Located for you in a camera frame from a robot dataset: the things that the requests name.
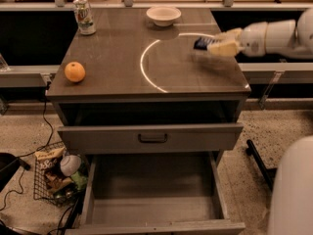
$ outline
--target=open drawer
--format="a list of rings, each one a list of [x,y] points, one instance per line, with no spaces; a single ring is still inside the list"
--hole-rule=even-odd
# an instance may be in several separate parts
[[[171,153],[232,150],[241,123],[131,126],[62,126],[58,132],[71,153]]]
[[[66,234],[239,234],[209,152],[93,157],[79,227]]]

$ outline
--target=table top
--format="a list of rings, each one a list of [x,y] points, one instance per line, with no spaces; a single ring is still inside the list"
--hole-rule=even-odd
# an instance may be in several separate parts
[[[151,98],[201,94],[248,94],[250,88],[234,58],[194,50],[201,35],[219,32],[209,9],[181,8],[167,27],[156,26],[147,9],[93,9],[97,32],[74,36],[48,92],[50,99]],[[72,83],[64,67],[86,69]]]

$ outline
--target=orange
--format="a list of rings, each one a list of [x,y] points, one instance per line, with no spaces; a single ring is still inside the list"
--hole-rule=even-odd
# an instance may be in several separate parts
[[[85,68],[79,62],[70,62],[66,65],[65,74],[69,81],[80,82],[85,78]]]

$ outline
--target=gray table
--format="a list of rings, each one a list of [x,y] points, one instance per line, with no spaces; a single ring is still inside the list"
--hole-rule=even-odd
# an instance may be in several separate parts
[[[146,11],[93,10],[97,32],[76,34],[48,92],[67,149],[94,157],[80,227],[67,233],[238,234],[216,165],[243,129],[249,86],[235,59],[194,50],[219,32],[208,9],[181,9],[170,27]],[[65,77],[71,61],[86,68],[80,83]]]

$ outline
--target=drawer handle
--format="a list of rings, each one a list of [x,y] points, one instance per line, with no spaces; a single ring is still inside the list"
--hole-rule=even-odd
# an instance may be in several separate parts
[[[164,137],[160,140],[151,140],[151,139],[145,139],[142,137],[141,134],[138,134],[138,141],[140,143],[144,143],[144,144],[163,144],[167,141],[167,134],[164,134]]]

